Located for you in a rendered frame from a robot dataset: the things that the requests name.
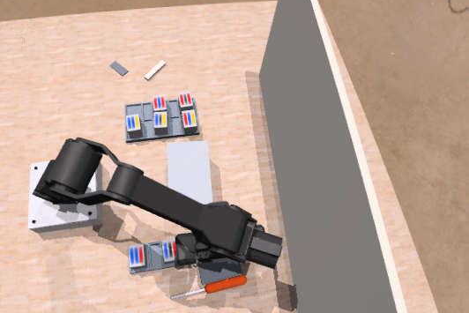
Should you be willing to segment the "orange-handled screwdriver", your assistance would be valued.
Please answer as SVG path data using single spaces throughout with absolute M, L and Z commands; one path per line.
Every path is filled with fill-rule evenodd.
M 185 296 L 187 294 L 196 294 L 196 293 L 200 293 L 204 291 L 206 291 L 208 294 L 211 294 L 211 293 L 215 293 L 217 291 L 224 290 L 230 287 L 242 286 L 242 285 L 245 285 L 246 283 L 247 283 L 247 277 L 245 275 L 239 275 L 233 278 L 223 279 L 220 281 L 213 282 L 211 284 L 206 284 L 205 289 L 202 288 L 196 291 L 188 292 L 186 294 L 178 294 L 178 295 L 171 296 L 170 299 L 175 299 L 178 297 Z

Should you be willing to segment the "white flat bar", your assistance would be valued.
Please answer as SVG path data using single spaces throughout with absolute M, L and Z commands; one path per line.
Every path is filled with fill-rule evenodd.
M 156 75 L 165 65 L 166 65 L 166 63 L 161 60 L 151 71 L 149 71 L 149 72 L 145 75 L 145 79 L 149 81 L 149 80 L 150 80 L 154 75 Z

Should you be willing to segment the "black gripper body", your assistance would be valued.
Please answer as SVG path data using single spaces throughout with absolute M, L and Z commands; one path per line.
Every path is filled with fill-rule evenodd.
M 257 225 L 256 229 L 265 232 L 261 224 Z M 194 265 L 197 259 L 206 259 L 209 255 L 211 259 L 224 258 L 222 255 L 209 251 L 209 248 L 200 242 L 195 244 L 192 233 L 179 234 L 175 238 L 176 262 L 179 265 Z

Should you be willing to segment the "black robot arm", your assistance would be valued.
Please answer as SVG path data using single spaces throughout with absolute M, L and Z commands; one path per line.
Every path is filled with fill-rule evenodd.
M 144 176 L 141 169 L 119 161 L 101 143 L 68 138 L 61 149 L 56 159 L 48 163 L 32 195 L 59 205 L 96 205 L 110 201 L 134 205 L 186 227 L 197 242 L 210 247 L 209 251 L 243 264 L 248 260 L 275 268 L 282 238 L 257 230 L 257 220 L 252 213 L 227 201 L 202 205 Z M 107 191 L 86 194 L 102 154 L 117 168 Z

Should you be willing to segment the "white label with red and blue stripes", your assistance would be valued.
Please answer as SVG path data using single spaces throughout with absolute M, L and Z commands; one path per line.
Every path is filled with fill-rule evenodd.
M 154 112 L 167 112 L 165 96 L 164 95 L 153 96 L 153 107 L 154 107 Z

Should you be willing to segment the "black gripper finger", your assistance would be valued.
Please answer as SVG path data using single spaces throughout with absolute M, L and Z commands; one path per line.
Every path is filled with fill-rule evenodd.
M 211 255 L 209 255 L 209 257 L 206 258 L 206 259 L 199 259 L 199 260 L 197 260 L 197 261 L 198 261 L 200 264 L 211 262 L 211 261 L 212 261 Z

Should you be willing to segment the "grey flat panel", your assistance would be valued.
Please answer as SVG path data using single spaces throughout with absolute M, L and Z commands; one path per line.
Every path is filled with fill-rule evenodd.
M 407 313 L 317 0 L 278 0 L 259 78 L 298 313 Z

